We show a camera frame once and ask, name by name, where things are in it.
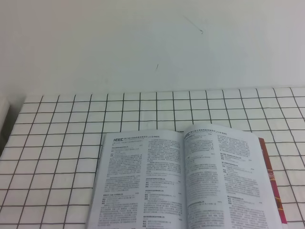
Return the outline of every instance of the white tablecloth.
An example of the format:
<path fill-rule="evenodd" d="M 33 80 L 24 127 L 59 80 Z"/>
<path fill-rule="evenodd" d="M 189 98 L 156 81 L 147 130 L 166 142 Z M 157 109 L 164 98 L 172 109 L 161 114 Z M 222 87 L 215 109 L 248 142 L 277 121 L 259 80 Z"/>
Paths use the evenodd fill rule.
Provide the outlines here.
<path fill-rule="evenodd" d="M 305 88 L 29 96 L 0 158 L 0 228 L 82 229 L 105 133 L 213 123 L 266 141 L 289 228 L 304 228 Z"/>

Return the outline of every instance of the pencil mark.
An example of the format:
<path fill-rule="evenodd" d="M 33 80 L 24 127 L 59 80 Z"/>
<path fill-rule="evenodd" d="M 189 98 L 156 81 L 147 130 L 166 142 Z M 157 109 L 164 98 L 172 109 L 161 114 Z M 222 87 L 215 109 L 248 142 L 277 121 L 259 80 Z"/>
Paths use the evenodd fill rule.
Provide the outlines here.
<path fill-rule="evenodd" d="M 189 22 L 190 24 L 192 24 L 196 29 L 198 29 L 199 31 L 201 31 L 201 34 L 203 34 L 203 31 L 202 31 L 197 25 L 195 25 L 190 19 L 188 19 L 188 18 L 185 17 L 185 16 L 184 16 L 184 18 L 187 19 L 188 22 Z"/>

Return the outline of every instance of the book page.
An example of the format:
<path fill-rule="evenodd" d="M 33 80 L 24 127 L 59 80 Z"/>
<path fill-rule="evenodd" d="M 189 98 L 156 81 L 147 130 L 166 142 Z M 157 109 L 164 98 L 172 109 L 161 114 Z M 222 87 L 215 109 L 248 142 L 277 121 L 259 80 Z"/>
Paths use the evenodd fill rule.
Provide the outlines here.
<path fill-rule="evenodd" d="M 258 137 L 217 125 L 184 132 L 188 229 L 279 229 Z"/>
<path fill-rule="evenodd" d="M 185 229 L 183 134 L 107 134 L 88 229 Z"/>

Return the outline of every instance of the red book cover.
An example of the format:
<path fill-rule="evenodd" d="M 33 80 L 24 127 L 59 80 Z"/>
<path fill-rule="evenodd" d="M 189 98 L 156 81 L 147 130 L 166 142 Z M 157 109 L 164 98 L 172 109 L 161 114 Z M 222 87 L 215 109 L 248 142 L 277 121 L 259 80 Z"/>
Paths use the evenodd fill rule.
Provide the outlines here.
<path fill-rule="evenodd" d="M 278 189 L 277 189 L 275 176 L 273 174 L 273 170 L 272 170 L 272 166 L 271 166 L 271 163 L 270 163 L 269 155 L 268 155 L 267 148 L 266 148 L 266 145 L 265 145 L 265 141 L 264 141 L 264 139 L 259 138 L 259 142 L 261 144 L 266 168 L 267 168 L 267 171 L 268 171 L 269 179 L 270 179 L 270 182 L 271 182 L 273 194 L 274 194 L 274 197 L 275 197 L 277 209 L 278 209 L 278 212 L 280 214 L 282 224 L 287 224 L 287 220 L 286 220 L 284 210 L 283 210 L 283 205 L 282 205 L 282 202 L 281 202 L 281 199 L 280 199 L 280 194 L 279 194 Z"/>

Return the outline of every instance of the grid tablecloth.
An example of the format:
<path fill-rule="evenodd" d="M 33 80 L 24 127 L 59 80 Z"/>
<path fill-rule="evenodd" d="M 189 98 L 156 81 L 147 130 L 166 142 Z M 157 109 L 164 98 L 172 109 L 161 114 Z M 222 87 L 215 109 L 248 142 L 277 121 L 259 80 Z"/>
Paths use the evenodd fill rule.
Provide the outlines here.
<path fill-rule="evenodd" d="M 305 88 L 29 96 L 0 158 L 0 228 L 83 229 L 105 133 L 213 123 L 266 142 L 290 229 L 305 228 Z"/>

